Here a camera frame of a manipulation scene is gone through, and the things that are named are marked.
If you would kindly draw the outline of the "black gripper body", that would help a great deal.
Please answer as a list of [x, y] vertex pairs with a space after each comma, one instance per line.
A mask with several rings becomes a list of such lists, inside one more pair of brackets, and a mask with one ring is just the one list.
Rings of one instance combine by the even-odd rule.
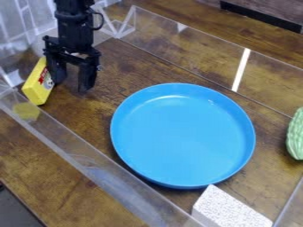
[[49, 66], [99, 65], [100, 52], [92, 47], [93, 16], [101, 14], [92, 9], [93, 0], [53, 0], [56, 5], [57, 37], [45, 35], [44, 55]]

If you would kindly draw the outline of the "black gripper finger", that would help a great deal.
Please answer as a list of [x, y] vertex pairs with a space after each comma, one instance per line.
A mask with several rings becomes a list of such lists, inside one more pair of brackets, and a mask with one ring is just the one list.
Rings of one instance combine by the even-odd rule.
[[85, 92], [95, 86], [99, 63], [84, 63], [79, 66], [79, 92]]
[[67, 63], [56, 56], [47, 55], [47, 70], [55, 84], [63, 83], [67, 79]]

